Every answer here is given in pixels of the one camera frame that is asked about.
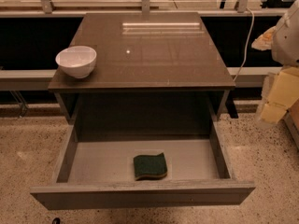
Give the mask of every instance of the open drawer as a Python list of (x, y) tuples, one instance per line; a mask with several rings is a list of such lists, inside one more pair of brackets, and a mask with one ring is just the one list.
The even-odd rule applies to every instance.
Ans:
[[(204, 92), (82, 93), (47, 187), (46, 208), (240, 204), (254, 190), (235, 180)], [(133, 157), (164, 153), (167, 176), (135, 181)]]

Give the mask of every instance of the white bowl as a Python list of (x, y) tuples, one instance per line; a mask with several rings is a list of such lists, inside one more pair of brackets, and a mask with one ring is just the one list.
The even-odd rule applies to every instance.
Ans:
[(90, 47), (74, 46), (59, 52), (55, 61), (69, 76), (85, 78), (95, 67), (96, 51)]

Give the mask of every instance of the countertop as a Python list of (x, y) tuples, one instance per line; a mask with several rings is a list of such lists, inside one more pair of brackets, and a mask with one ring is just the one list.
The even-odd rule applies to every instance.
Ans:
[(49, 89), (231, 90), (235, 84), (197, 13), (86, 14), (70, 46), (90, 46), (96, 66), (83, 79), (58, 69)]

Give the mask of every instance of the floor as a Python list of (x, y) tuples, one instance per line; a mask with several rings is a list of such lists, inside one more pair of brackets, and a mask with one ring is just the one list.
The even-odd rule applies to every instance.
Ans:
[(299, 154), (283, 121), (260, 130), (254, 113), (221, 115), (223, 140), (238, 180), (256, 189), (239, 206), (48, 211), (30, 187), (50, 182), (66, 122), (57, 106), (32, 107), (24, 118), (0, 107), (0, 223), (299, 223)]

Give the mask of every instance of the cabinet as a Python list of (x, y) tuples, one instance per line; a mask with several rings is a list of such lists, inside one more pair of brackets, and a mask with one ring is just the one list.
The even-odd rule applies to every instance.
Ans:
[[(32, 187), (48, 209), (240, 204), (218, 119), (235, 87), (196, 13), (87, 14), (71, 46), (97, 51), (84, 79), (57, 70), (69, 123), (52, 183)], [(134, 180), (133, 157), (163, 152), (161, 180)]]

